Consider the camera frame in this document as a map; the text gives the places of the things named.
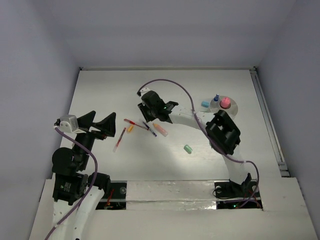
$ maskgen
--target green object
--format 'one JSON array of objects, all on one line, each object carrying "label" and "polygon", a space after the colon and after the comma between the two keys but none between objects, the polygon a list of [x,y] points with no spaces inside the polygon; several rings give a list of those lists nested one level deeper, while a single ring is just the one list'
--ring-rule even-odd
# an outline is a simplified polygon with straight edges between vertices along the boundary
[{"label": "green object", "polygon": [[183,147],[183,149],[184,149],[188,154],[191,154],[191,153],[192,153],[192,148],[189,147],[189,145],[185,145],[185,146]]}]

